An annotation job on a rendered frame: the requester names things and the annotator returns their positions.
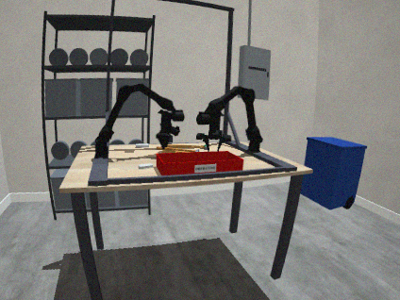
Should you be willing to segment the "red bin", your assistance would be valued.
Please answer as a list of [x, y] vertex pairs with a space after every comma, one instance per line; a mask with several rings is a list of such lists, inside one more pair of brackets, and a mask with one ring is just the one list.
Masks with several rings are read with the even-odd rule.
[[243, 159], [228, 151], [157, 153], [157, 168], [161, 175], [240, 171]]

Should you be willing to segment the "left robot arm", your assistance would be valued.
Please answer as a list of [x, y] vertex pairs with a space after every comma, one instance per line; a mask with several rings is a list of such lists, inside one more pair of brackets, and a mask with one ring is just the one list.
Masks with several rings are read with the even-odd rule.
[[[248, 127], [247, 129], [245, 129], [245, 131], [247, 139], [248, 141], [250, 141], [247, 150], [252, 152], [260, 152], [259, 147], [260, 143], [263, 141], [263, 138], [260, 136], [259, 129], [256, 125], [256, 117], [253, 104], [255, 100], [255, 91], [252, 89], [246, 89], [241, 86], [233, 87], [233, 89], [224, 94], [222, 97], [210, 101], [208, 103], [208, 107], [205, 110], [207, 112], [199, 111], [199, 114], [196, 117], [196, 122], [199, 125], [219, 125], [221, 116], [224, 116], [221, 111], [225, 108], [226, 103], [228, 103], [238, 94], [240, 94], [240, 96], [242, 97], [242, 101], [244, 102], [246, 107]], [[210, 140], [218, 140], [219, 137], [223, 136], [223, 130], [218, 130], [219, 127], [216, 127], [216, 129], [212, 129], [212, 127], [209, 128], [208, 135]]]

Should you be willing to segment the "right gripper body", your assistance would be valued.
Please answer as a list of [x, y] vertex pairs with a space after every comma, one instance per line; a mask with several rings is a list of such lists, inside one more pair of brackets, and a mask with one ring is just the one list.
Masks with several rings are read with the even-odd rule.
[[[156, 135], [156, 139], [164, 139], [164, 140], [168, 139], [168, 136], [171, 135], [170, 132], [169, 132], [169, 134], [167, 134], [168, 126], [171, 126], [171, 122], [161, 122], [160, 131]], [[161, 132], [163, 132], [163, 133], [161, 133]]]

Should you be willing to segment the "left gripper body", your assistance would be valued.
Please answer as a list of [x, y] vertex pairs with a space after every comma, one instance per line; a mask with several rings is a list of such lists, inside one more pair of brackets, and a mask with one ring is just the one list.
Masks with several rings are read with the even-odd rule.
[[[216, 129], [216, 127], [219, 127], [220, 130], [220, 125], [209, 125], [209, 127], [212, 127], [212, 129]], [[209, 139], [209, 135], [205, 135], [205, 133], [198, 133], [196, 135], [197, 140], [203, 140], [207, 141]], [[231, 137], [230, 135], [224, 135], [223, 137], [219, 137], [220, 142], [231, 142]]]

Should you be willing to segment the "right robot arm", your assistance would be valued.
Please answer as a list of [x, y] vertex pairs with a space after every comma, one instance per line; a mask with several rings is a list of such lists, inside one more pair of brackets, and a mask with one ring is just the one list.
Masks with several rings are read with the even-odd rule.
[[[147, 95], [154, 101], [156, 100], [158, 105], [161, 108], [168, 109], [168, 110], [161, 109], [158, 112], [159, 114], [161, 114], [162, 122], [171, 122], [171, 119], [174, 122], [183, 122], [184, 121], [185, 116], [184, 116], [182, 109], [176, 110], [175, 107], [173, 106], [173, 101], [158, 95], [157, 93], [153, 92], [152, 90], [150, 90], [149, 88], [144, 86], [144, 84], [140, 83], [140, 84], [133, 85], [133, 86], [128, 86], [128, 85], [122, 86], [118, 92], [117, 101], [108, 117], [106, 124], [101, 129], [102, 130], [101, 133], [99, 132], [98, 137], [95, 139], [95, 142], [96, 142], [95, 157], [96, 158], [102, 158], [102, 157], [108, 156], [107, 143], [109, 142], [109, 140], [111, 140], [111, 137], [114, 133], [112, 131], [112, 127], [116, 121], [116, 118], [123, 106], [123, 103], [129, 97], [129, 95], [132, 92], [138, 92], [138, 91], [144, 93], [145, 95]], [[169, 112], [169, 111], [172, 111], [172, 112]], [[174, 127], [172, 125], [168, 126], [167, 134], [169, 134], [169, 132], [171, 134], [173, 134], [174, 136], [178, 136], [178, 134], [180, 132], [179, 126], [177, 126], [177, 127]]]

